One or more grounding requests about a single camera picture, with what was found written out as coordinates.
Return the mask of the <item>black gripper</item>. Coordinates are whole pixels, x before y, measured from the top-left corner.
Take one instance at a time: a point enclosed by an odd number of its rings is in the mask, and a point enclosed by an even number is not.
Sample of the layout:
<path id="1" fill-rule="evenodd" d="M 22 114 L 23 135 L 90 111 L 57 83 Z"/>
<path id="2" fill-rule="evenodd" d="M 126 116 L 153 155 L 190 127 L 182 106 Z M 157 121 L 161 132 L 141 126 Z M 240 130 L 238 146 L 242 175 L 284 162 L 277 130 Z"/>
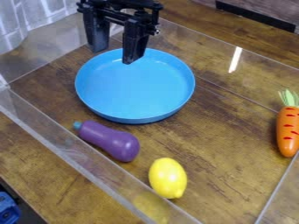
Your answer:
<path id="1" fill-rule="evenodd" d="M 123 26 L 122 63 L 129 65 L 145 53 L 147 35 L 160 31 L 158 12 L 164 6 L 156 0 L 78 0 L 87 47 L 93 53 L 107 48 L 109 22 Z"/>

